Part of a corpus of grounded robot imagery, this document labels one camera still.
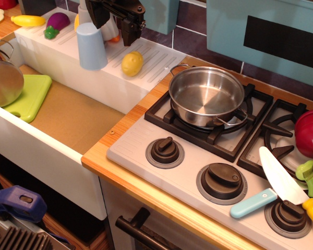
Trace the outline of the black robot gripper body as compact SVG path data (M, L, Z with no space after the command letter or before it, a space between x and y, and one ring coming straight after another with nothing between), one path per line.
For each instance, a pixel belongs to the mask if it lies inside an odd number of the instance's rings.
M93 24L100 28L108 22L110 14L121 21L128 20L134 27L145 27L145 8L140 1L85 1Z

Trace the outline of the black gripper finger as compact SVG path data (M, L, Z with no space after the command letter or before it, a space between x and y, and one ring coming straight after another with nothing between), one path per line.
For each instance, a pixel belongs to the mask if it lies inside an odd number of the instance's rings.
M143 20L123 19L121 21L121 28L124 46L131 46L141 36Z

